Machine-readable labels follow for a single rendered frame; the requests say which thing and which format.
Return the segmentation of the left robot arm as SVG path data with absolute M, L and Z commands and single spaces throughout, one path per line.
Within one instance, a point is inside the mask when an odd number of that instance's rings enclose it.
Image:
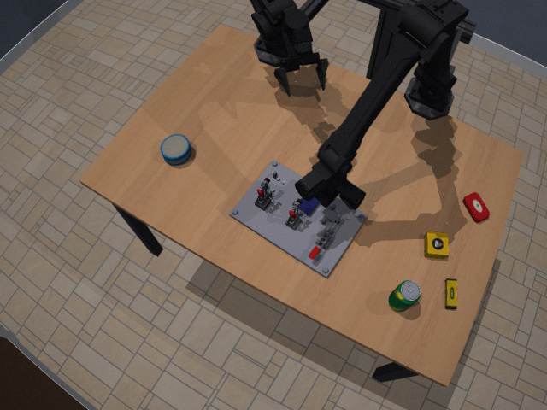
M 468 11 L 454 0 L 420 0 L 399 9 L 387 28 L 395 35 L 387 57 L 344 122 L 319 148 L 319 161 L 312 166 L 313 170 L 295 183 L 305 201 L 309 202 L 320 192 L 331 201 L 339 193 L 349 209 L 359 208 L 366 192 L 347 180 L 347 173 L 353 167 L 351 162 L 368 128 L 417 62 L 416 80 L 409 98 L 440 113 L 445 111 L 451 88 L 457 81 L 449 65 L 456 31 L 456 27 L 452 28 Z

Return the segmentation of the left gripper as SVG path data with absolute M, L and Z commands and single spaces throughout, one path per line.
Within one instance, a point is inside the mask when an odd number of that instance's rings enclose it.
M 339 181 L 338 181 L 339 182 Z M 337 182 L 337 183 L 338 183 Z M 337 183 L 335 184 L 326 184 L 327 186 L 333 186 L 333 185 L 336 185 Z M 339 194 L 337 194 L 336 196 L 338 196 Z M 327 199 L 325 196 L 323 196 L 321 193 L 319 193 L 317 196 L 315 196 L 315 198 L 320 201 L 321 205 L 325 208 L 327 208 L 331 202 L 333 202 L 336 198 L 336 196 L 330 201 L 329 199 Z

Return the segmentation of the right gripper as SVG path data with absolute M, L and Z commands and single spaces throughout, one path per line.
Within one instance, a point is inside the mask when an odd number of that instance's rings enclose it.
M 326 83 L 326 71 L 328 66 L 328 60 L 327 58 L 320 59 L 319 52 L 307 54 L 307 55 L 291 56 L 291 57 L 286 57 L 281 59 L 279 63 L 280 68 L 275 69 L 274 76 L 282 84 L 288 97 L 291 96 L 291 93 L 290 93 L 290 88 L 289 88 L 286 73 L 297 71 L 300 69 L 300 66 L 316 64 L 316 63 L 318 65 L 316 67 L 316 72 L 318 74 L 319 81 L 321 83 L 321 88 L 324 91 L 325 83 Z

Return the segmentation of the green and yellow drink can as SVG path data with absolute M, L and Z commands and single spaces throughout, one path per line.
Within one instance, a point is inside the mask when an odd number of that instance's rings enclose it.
M 400 285 L 398 285 L 398 287 L 389 295 L 389 305 L 396 312 L 407 310 L 415 304 L 421 296 L 420 286 L 414 281 L 406 281 L 400 283 Z

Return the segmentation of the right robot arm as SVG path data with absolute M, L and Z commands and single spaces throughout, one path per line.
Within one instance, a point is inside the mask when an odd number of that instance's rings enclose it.
M 293 0 L 250 1 L 255 10 L 251 18 L 261 34 L 256 43 L 258 50 L 282 58 L 313 53 L 311 31 L 309 27 L 305 28 L 307 15 L 297 8 Z

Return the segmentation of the grey round tin with blue rim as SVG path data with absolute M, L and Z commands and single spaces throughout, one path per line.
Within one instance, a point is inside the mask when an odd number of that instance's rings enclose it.
M 161 153 L 167 164 L 180 166 L 190 159 L 191 145 L 187 137 L 174 134 L 163 140 Z

